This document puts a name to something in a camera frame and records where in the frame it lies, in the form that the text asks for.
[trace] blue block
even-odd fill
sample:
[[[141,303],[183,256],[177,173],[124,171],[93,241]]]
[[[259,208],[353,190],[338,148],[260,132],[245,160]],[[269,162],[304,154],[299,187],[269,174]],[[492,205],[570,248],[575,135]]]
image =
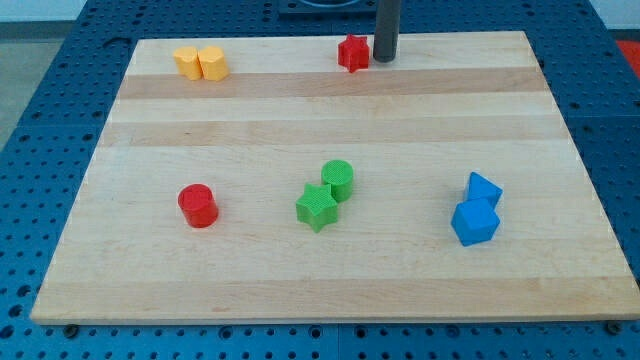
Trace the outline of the blue block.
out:
[[[489,201],[491,207],[495,208],[500,200],[500,196],[502,196],[502,189],[494,183],[476,172],[472,172],[469,175],[469,182],[467,183],[464,197],[465,201],[485,198]]]
[[[462,202],[456,206],[451,226],[464,246],[491,240],[500,218],[487,199]]]

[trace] red star block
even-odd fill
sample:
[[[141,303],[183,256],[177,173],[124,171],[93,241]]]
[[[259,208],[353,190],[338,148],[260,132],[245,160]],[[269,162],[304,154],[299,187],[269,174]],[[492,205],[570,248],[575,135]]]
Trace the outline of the red star block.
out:
[[[338,45],[338,64],[349,69],[350,73],[369,68],[367,37],[347,35],[347,40]]]

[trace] blue pegboard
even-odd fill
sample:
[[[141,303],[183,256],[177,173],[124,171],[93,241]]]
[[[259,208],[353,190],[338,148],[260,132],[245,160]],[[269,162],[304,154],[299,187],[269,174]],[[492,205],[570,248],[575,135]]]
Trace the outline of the blue pegboard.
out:
[[[640,359],[640,322],[62,327],[28,319],[138,39],[372,33],[274,1],[88,0],[0,154],[0,359]],[[402,32],[524,30],[636,277],[640,85],[586,0],[405,0]]]

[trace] green star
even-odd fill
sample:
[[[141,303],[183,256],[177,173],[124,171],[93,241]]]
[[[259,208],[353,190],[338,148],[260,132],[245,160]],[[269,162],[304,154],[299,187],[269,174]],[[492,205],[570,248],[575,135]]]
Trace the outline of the green star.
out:
[[[331,185],[305,184],[304,194],[296,201],[298,221],[307,223],[319,232],[327,225],[338,221],[338,203],[331,196]]]

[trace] wooden table surface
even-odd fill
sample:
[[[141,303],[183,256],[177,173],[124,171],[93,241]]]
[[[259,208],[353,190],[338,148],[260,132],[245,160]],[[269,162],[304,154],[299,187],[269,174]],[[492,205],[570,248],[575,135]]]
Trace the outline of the wooden table surface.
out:
[[[640,293],[521,32],[402,35],[349,74],[343,37],[143,40],[40,290],[43,324],[491,322],[640,317]],[[180,46],[231,75],[177,75]],[[349,161],[314,233],[304,184]],[[450,226],[471,171],[504,189],[492,241]],[[220,217],[188,227],[208,184]]]

